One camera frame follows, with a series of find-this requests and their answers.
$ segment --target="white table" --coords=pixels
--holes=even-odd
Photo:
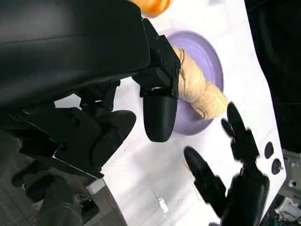
[[[252,129],[263,157],[259,168],[270,178],[265,211],[285,180],[285,169],[274,176],[275,158],[283,163],[269,87],[258,63],[244,0],[174,0],[162,15],[151,19],[159,34],[190,30],[203,35],[215,48],[224,72],[224,94],[238,108],[246,126]],[[194,178],[185,167],[183,149],[194,147],[218,174],[226,187],[239,172],[230,140],[221,127],[221,118],[202,133],[184,137],[172,134],[166,143],[152,143],[143,125],[139,86],[131,78],[121,81],[114,110],[128,109],[136,124],[102,173],[129,226],[207,226],[219,219],[194,187]],[[267,142],[275,153],[264,158]]]

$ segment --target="bread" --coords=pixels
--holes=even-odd
[[[173,46],[181,61],[179,75],[179,97],[188,101],[201,118],[213,119],[227,108],[225,95],[210,81],[206,81],[202,70],[183,49]]]

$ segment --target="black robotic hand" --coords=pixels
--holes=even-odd
[[[235,160],[243,163],[238,175],[233,177],[230,189],[215,176],[205,160],[191,147],[186,147],[184,156],[195,177],[195,186],[204,201],[209,203],[222,226],[257,226],[263,213],[269,190],[269,178],[256,166],[259,152],[250,129],[244,123],[233,103],[227,107],[228,120],[222,126],[231,138],[231,149]]]

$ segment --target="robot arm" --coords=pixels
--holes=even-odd
[[[228,105],[227,115],[229,121],[223,119],[222,125],[231,138],[234,159],[243,163],[240,173],[233,177],[227,196],[221,179],[197,151],[186,147],[184,156],[195,177],[196,188],[221,219],[221,226],[257,226],[269,192],[269,178],[256,166],[259,152],[254,137],[250,129],[245,129],[233,103]]]
[[[20,140],[21,153],[101,178],[136,120],[133,112],[112,112],[126,77],[141,86],[147,136],[169,139],[180,61],[134,3],[5,0],[0,9],[0,129]],[[72,93],[81,109],[55,108]]]

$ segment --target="wire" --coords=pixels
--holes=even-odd
[[[276,214],[276,219],[279,226],[301,226],[301,217],[296,218],[294,215],[285,211]]]

